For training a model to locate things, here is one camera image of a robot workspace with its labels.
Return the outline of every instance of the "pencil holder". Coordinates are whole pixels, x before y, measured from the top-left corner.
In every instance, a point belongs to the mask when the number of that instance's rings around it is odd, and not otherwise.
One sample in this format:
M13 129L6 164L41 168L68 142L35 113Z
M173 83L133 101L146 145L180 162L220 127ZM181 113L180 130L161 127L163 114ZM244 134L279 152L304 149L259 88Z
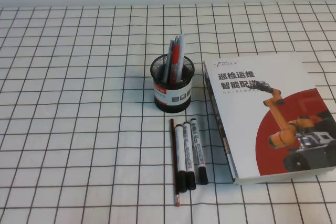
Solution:
M190 59L184 57L181 82L169 84L162 82L167 55L156 58L151 65L151 75L154 80L155 105L167 113L179 113L185 110L191 101L191 79L195 67Z

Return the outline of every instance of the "black marker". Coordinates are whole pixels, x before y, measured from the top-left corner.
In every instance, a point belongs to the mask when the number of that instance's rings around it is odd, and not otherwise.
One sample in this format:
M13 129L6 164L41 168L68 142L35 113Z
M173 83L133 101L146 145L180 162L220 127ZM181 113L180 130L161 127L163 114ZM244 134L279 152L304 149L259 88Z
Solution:
M176 153L177 153L177 188L180 193L187 191L187 172L185 171L183 127L178 124L175 127Z
M192 118L190 120L190 123L191 123L191 130L193 133L195 153L197 157L198 175L200 177L199 183L201 185L207 185L209 181L208 181L208 176L206 174L206 169L205 169L205 161L204 161L200 131L198 129L197 120L195 118Z
M196 189L195 170L194 170L194 158L193 158L193 145L191 137L190 124L185 122L183 124L183 136L184 136L184 152L187 171L187 185L189 190Z

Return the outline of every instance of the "book cover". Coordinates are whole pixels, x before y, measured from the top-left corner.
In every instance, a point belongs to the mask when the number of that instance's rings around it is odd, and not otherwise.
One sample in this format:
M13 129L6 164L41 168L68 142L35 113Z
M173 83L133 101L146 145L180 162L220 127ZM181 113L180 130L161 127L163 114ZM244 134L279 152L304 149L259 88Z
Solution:
M205 66L233 178L336 166L335 120L293 54Z

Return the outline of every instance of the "orange robotic arm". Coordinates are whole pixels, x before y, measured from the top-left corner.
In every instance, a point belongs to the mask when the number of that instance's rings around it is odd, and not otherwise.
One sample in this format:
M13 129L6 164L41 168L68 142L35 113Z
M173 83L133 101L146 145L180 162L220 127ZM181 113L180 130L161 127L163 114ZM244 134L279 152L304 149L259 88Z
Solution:
M273 148L282 148L294 144L296 141L295 134L300 129L305 129L306 131L311 129L311 131L314 131L314 123L309 116L300 116L297 120L290 121L289 123L285 120L277 107L285 103L281 97L280 90L271 88L268 84L258 81L250 88L259 89L272 94L272 98L264 101L264 105L269 107L269 110L281 129L280 132L268 137L268 142Z
M281 97L280 90L270 88L270 91L272 94L272 98L264 101L264 105L269 107L269 110L271 111L274 119L277 121L281 131L270 136L268 138L268 142L273 148L281 148L292 145L295 143L295 133L297 129L294 125L290 125L287 123L287 121L277 108L277 105L282 105L285 103Z

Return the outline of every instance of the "pen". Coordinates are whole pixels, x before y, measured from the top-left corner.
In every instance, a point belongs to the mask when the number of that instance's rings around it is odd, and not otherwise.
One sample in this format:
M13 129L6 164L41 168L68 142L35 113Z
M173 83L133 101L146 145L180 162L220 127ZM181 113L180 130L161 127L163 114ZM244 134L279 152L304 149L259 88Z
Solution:
M194 159L193 159L193 145L191 137L190 124L185 122L183 124L183 136L184 136L184 152L187 171L187 185L189 190L196 189L195 171L194 171Z
M179 61L177 63L177 71L176 71L176 83L181 82L182 78L182 70L183 70L183 60L184 60L184 39L185 36L184 34L181 34L179 37L179 42L180 42L180 51L179 51Z
M170 129L172 133L172 154L173 154L173 179L174 179L174 193L175 193L175 205L180 206L179 189L177 188L177 155L176 155L176 138L175 138L175 125L174 119L170 119Z
M177 71L177 64L178 64L178 56L180 52L180 45L178 37L175 38L175 43L173 46L173 58L172 58L172 66L171 66L171 74L170 74L170 84L176 84L176 71Z
M175 127L176 136L176 153L177 153L177 188L178 192L185 193L187 191L187 172L185 171L185 156L184 156L184 139L183 127L178 124Z
M165 83L167 83L167 81L168 81L168 76L169 76L169 73L170 73L170 67L172 65L173 45L174 45L174 41L171 40L170 45L169 45L168 54L167 54L167 61L166 61L165 69L164 69L163 80L162 80Z
M200 131L198 129L197 120L195 118L192 118L190 120L190 122L191 122L191 129L192 129L192 133L193 133L195 153L196 153L196 157L197 157L198 175L200 176L199 183L201 185L207 185L209 183L209 181L208 181L208 177L207 177L207 174L206 174L206 168L205 168L205 161L204 161L202 144L201 144Z

